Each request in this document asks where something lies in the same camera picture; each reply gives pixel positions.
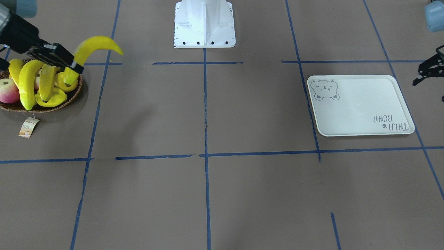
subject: tag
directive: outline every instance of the tag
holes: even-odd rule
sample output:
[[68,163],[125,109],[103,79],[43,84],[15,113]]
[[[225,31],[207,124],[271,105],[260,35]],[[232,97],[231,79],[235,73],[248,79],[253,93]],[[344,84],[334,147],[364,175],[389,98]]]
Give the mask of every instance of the tag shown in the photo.
[[22,128],[20,129],[19,136],[24,138],[31,137],[32,131],[39,121],[40,120],[37,120],[35,118],[28,117],[28,119],[26,119],[26,121],[22,125]]

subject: apple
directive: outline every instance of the apple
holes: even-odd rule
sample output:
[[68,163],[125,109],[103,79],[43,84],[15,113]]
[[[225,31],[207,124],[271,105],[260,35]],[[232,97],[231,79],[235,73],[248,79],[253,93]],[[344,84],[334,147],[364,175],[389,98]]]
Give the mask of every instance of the apple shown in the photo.
[[0,101],[16,103],[20,101],[20,93],[13,79],[0,79]]
[[42,73],[42,70],[39,69],[36,74],[36,81],[34,82],[34,89],[38,90],[40,88],[40,74]]

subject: white metal bracket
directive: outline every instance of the white metal bracket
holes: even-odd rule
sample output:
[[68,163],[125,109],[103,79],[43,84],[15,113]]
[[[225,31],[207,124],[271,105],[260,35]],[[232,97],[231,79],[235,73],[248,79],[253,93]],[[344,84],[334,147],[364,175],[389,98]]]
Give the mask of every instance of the white metal bracket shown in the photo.
[[231,48],[236,45],[233,5],[226,0],[176,3],[174,47]]

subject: basket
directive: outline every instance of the basket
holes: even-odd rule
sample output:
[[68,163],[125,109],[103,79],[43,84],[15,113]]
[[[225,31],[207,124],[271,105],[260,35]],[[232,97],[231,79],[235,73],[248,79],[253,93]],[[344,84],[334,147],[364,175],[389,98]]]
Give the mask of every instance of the basket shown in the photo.
[[[23,62],[27,63],[31,60],[34,60],[34,59],[32,59],[32,58],[24,59]],[[8,70],[5,70],[2,73],[0,73],[0,79],[5,79],[8,77],[9,77]],[[16,103],[11,103],[11,104],[0,102],[0,109],[6,110],[6,111],[12,111],[12,112],[28,112],[28,113],[48,113],[48,112],[59,110],[61,108],[66,107],[67,105],[69,105],[78,96],[80,90],[82,89],[82,84],[83,84],[82,75],[79,75],[78,81],[79,81],[79,85],[77,86],[77,88],[71,92],[66,93],[68,95],[66,102],[60,104],[59,106],[56,106],[53,108],[47,108],[47,107],[35,105],[32,108],[32,110],[26,110],[23,107],[23,105],[21,104],[21,102],[18,101]]]

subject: brown wicker basket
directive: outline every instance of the brown wicker basket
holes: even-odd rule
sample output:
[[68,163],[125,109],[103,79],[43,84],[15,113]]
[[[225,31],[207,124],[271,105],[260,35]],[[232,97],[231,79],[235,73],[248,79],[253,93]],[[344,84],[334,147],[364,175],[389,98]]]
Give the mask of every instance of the brown wicker basket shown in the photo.
[[[32,58],[29,59],[24,59],[23,61],[25,63],[34,60]],[[9,77],[9,71],[3,71],[2,73],[0,73],[0,79],[4,79],[4,78],[8,78]],[[29,112],[29,113],[48,113],[48,112],[52,112],[58,109],[61,109],[63,107],[66,107],[68,104],[70,104],[79,94],[80,90],[82,89],[82,84],[83,84],[83,77],[82,75],[79,76],[78,78],[79,81],[79,85],[77,86],[76,89],[74,89],[71,92],[66,93],[68,95],[68,98],[66,100],[66,102],[62,103],[59,106],[53,107],[53,108],[46,108],[46,107],[42,107],[39,105],[35,105],[32,110],[26,110],[23,105],[19,102],[16,103],[12,103],[12,104],[7,104],[7,103],[2,103],[0,102],[0,109],[3,110],[7,110],[7,111],[13,111],[13,112]]]

